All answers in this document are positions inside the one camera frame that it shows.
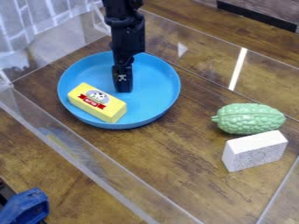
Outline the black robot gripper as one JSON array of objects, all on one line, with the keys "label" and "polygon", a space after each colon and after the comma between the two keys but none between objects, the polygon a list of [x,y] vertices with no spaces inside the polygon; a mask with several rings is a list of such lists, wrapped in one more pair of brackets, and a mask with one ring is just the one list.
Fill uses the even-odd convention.
[{"label": "black robot gripper", "polygon": [[105,24],[110,27],[114,66],[111,78],[118,93],[129,93],[133,87],[133,56],[145,51],[145,17],[137,12],[142,0],[102,0]]}]

